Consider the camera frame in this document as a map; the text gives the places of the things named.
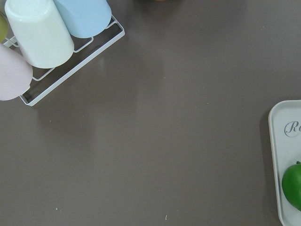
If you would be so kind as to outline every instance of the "logo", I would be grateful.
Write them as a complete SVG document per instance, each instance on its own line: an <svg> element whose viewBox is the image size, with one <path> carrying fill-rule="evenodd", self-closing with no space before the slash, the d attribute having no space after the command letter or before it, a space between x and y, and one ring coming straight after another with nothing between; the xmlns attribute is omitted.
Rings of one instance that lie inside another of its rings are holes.
<svg viewBox="0 0 301 226"><path fill-rule="evenodd" d="M289 122L285 127L284 127L284 133L288 137L296 137L301 133L301 125L299 126L298 121L292 121Z"/></svg>

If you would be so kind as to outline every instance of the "white metal rack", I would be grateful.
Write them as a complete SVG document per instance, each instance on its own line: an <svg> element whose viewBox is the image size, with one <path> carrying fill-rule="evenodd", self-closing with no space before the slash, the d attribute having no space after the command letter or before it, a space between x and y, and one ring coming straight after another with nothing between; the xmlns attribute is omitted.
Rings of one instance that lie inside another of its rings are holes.
<svg viewBox="0 0 301 226"><path fill-rule="evenodd" d="M26 105L34 106L41 99L43 99L47 94L49 94L52 90L54 90L56 87L62 84L69 77L71 77L76 71L78 71L88 62L90 62L92 59L94 59L96 56L98 56L100 53L102 53L104 50L106 50L109 46L114 44L124 35L125 35L124 28L117 21L117 19L114 16L112 16L110 24L107 26L107 28L99 35L95 37L91 37L85 43L81 43L80 47L77 50L74 50L73 56L65 64L56 68L47 69L46 71L34 68L33 80L31 82L31 86L28 88L26 92L24 92L20 96L20 98L23 100L23 102ZM9 39L7 42L5 42L4 45L10 48L18 48L18 45L16 45L16 43L17 40L15 37L13 37ZM87 50L89 46L93 45L93 43L95 43L96 45L93 46L91 50ZM81 57L82 55L85 56L83 59L79 59L77 58L78 57L77 54L81 54ZM54 79L54 81L50 81L50 84L46 86L44 85L44 87L42 87L43 88L42 90L37 91L36 88L39 87L39 84L45 81L45 78L47 77L49 78L53 76L53 74L55 74L55 77L57 79Z"/></svg>

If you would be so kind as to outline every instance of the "tray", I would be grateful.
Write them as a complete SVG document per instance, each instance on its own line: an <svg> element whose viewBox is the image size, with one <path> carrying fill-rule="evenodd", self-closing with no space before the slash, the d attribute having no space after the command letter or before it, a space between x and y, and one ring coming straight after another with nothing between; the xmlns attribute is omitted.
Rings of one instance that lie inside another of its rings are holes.
<svg viewBox="0 0 301 226"><path fill-rule="evenodd" d="M287 100L269 113L274 176L279 219L283 226L300 226L301 211L285 198L281 181L285 170L301 161L301 100Z"/></svg>
<svg viewBox="0 0 301 226"><path fill-rule="evenodd" d="M108 27L99 35L89 39L72 37L75 50L72 57L63 65L51 69L33 67L33 79L28 90L20 98L26 105L34 106L47 94L62 84L76 71L106 50L125 35L125 30L112 16ZM4 43L7 47L20 52L17 40L12 37Z"/></svg>

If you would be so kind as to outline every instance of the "green tomato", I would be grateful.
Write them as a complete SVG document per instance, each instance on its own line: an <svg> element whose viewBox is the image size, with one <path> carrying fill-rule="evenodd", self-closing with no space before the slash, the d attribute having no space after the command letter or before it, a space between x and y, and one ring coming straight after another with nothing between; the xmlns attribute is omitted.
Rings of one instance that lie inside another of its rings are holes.
<svg viewBox="0 0 301 226"><path fill-rule="evenodd" d="M286 169L282 177L282 190L289 203L301 211L301 162L297 161Z"/></svg>

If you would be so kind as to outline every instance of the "gray tabletop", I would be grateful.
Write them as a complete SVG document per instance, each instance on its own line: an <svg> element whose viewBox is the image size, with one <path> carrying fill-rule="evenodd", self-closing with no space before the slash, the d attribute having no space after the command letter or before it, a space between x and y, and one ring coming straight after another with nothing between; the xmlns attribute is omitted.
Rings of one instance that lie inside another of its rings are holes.
<svg viewBox="0 0 301 226"><path fill-rule="evenodd" d="M125 37L0 103L0 225L280 226L268 113L301 99L301 2L108 2Z"/></svg>

